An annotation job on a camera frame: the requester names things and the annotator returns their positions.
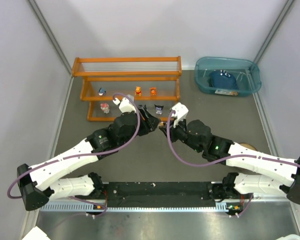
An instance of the table surface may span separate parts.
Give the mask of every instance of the table surface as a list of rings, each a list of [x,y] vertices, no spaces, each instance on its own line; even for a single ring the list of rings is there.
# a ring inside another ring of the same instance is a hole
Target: table surface
[[[109,122],[88,122],[89,103],[80,101],[82,80],[75,78],[65,111],[56,154],[60,154],[93,131],[107,127]],[[214,135],[238,143],[249,143],[264,153],[270,153],[253,96],[232,97],[204,94],[194,81],[193,71],[183,71],[180,79],[181,103],[189,113],[187,121],[199,119],[211,127]],[[193,163],[206,163],[181,142],[174,143],[178,154]],[[171,153],[167,139],[159,130],[137,137],[119,153],[86,165],[68,177],[90,172],[102,176],[104,182],[181,182],[221,181],[229,172],[245,172],[239,168],[216,164],[194,168],[179,162]],[[38,226],[48,232],[71,212],[41,212]],[[240,218],[225,213],[107,213],[91,220],[77,216],[48,233],[52,240],[76,239],[250,239],[275,240],[298,234],[289,202],[253,202]]]

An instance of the white label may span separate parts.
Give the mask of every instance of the white label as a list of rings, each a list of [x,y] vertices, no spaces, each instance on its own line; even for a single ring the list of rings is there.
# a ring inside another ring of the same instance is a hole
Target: white label
[[[230,95],[230,96],[237,96],[238,92],[236,91],[225,91],[225,90],[216,90],[215,94],[222,94],[222,95]]]

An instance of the gray table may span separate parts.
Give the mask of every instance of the gray table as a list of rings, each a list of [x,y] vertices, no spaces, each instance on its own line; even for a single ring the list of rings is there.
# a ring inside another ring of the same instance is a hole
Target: gray table
[[[67,104],[56,154],[68,150],[93,131],[109,122],[88,122],[88,102],[79,99],[82,80],[74,79]],[[200,92],[193,71],[183,71],[180,79],[180,101],[189,109],[188,122],[200,119],[215,135],[239,143],[249,143],[270,153],[260,117],[252,96],[239,98]],[[178,154],[193,163],[205,163],[181,142],[174,143]],[[171,153],[167,139],[159,130],[135,141],[119,153],[100,162],[86,165],[69,177],[90,172],[105,182],[221,181],[229,172],[241,169],[221,164],[193,168],[180,163]],[[48,231],[73,213],[42,212],[39,227]],[[240,219],[228,219],[225,213],[108,213],[95,221],[78,216],[49,233],[52,240],[71,239],[263,239],[274,240],[298,234],[288,202],[253,202]]]

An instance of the orange wooden frame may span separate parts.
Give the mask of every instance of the orange wooden frame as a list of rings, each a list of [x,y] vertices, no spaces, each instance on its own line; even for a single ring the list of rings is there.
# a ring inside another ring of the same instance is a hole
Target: orange wooden frame
[[[115,63],[115,62],[178,62],[177,70],[158,71],[84,71],[82,63]],[[80,99],[89,102],[87,120],[93,122],[112,122],[115,117],[93,116],[95,102],[111,101],[112,96],[99,96],[95,94],[91,82],[145,82],[145,81],[174,81],[175,93],[173,95],[134,96],[135,100],[143,101],[174,101],[180,99],[179,76],[182,74],[181,57],[115,57],[115,58],[79,58],[76,57],[72,67],[74,77],[82,77]]]

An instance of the plastic container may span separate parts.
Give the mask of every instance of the plastic container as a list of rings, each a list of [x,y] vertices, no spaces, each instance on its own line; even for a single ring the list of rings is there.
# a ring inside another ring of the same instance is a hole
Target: plastic container
[[[238,89],[212,87],[210,74],[220,70],[234,75]],[[261,88],[259,67],[254,62],[244,59],[202,57],[195,64],[194,79],[200,91],[205,94],[246,97]]]

